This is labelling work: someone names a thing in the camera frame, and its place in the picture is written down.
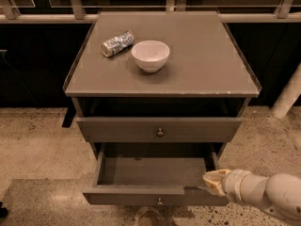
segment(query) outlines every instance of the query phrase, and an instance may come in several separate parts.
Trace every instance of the speckled floor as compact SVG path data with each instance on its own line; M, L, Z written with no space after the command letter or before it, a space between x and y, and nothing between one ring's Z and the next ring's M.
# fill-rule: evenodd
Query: speckled floor
M89 205L96 161L76 123L61 128L65 109L0 109L0 199L9 210L1 225L136 225L143 207ZM220 168L268 176L301 177L301 107L283 120L268 107L249 107ZM166 225L285 225L259 210L226 207L158 207Z

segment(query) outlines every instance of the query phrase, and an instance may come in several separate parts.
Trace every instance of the silver can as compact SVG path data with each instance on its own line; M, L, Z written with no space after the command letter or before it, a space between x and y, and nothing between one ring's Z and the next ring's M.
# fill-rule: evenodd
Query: silver can
M132 45L134 39L134 34L131 31L127 31L119 36L113 37L112 39L107 40L103 43L103 54L106 57L112 57Z

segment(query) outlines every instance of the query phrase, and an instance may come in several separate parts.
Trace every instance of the bowl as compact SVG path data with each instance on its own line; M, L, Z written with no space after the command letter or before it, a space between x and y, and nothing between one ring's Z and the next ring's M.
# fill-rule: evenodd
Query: bowl
M166 64L169 54L168 46L156 40L141 41L132 48L136 65L147 73L159 71Z

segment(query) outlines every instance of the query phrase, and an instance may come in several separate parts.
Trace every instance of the white pole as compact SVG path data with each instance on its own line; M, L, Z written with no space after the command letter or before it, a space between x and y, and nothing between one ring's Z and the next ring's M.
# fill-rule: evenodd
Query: white pole
M275 117L282 119L301 94L301 63L272 107Z

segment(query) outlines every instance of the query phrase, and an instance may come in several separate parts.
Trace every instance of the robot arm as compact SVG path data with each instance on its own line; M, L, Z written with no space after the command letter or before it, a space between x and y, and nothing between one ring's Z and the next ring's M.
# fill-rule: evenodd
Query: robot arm
M301 225L301 179L298 177L276 174L268 178L242 169L222 169L205 173L203 179L212 194L254 206L288 224Z

